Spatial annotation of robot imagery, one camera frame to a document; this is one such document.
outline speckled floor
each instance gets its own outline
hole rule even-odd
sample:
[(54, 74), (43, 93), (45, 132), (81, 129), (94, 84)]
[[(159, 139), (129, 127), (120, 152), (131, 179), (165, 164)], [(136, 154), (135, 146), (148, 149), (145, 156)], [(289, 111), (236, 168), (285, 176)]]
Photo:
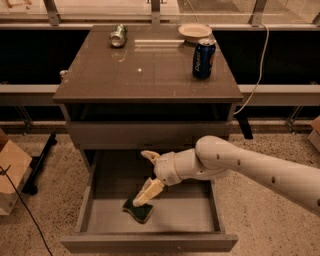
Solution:
[[(27, 153), (36, 156), (48, 136), (10, 135), (10, 138)], [(232, 134), (230, 142), (241, 148), (320, 168), (320, 153), (307, 136), (306, 133), (256, 131), (253, 140)], [(76, 225), (88, 178), (80, 153), (73, 147), (69, 136), (59, 134), (57, 141), (38, 180), (38, 194), (22, 195), (55, 256), (71, 255), (59, 239), (71, 234)], [(230, 253), (172, 255), (320, 255), (318, 216), (235, 172), (217, 181), (217, 193), (226, 233), (237, 234), (238, 243)], [(10, 216), (0, 216), (0, 255), (48, 255), (20, 201)]]

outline small bowl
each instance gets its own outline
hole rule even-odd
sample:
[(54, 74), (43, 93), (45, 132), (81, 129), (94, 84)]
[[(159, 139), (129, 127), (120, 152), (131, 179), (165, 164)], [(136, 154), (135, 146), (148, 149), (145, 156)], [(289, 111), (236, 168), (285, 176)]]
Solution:
[(196, 44), (200, 39), (211, 35), (212, 30), (207, 25), (195, 23), (180, 26), (179, 33), (184, 36), (187, 42)]

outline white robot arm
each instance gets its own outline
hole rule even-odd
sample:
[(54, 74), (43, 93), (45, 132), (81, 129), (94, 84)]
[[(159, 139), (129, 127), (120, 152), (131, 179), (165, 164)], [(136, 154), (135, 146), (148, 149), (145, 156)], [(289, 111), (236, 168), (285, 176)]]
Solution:
[(194, 149), (159, 155), (143, 151), (154, 164), (156, 179), (146, 181), (133, 201), (141, 206), (165, 185), (184, 179), (211, 180), (231, 169), (320, 214), (320, 169), (238, 148), (214, 136), (200, 138)]

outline soda can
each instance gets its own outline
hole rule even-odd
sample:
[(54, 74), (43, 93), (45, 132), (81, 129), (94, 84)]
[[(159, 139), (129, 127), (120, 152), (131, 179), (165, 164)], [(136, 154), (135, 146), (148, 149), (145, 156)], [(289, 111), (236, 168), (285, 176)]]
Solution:
[(216, 40), (204, 38), (198, 41), (193, 55), (192, 74), (195, 77), (205, 79), (210, 76), (215, 51)]
[(109, 40), (114, 47), (122, 47), (126, 42), (126, 36), (127, 36), (126, 26), (119, 24), (113, 27), (113, 31), (109, 36)]

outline blue soda can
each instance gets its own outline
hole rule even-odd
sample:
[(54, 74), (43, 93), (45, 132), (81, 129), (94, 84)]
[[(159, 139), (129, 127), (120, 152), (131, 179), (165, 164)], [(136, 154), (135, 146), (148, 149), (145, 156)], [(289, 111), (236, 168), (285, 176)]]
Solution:
[(193, 55), (192, 74), (195, 77), (205, 79), (210, 76), (215, 51), (216, 40), (204, 38), (198, 41)]

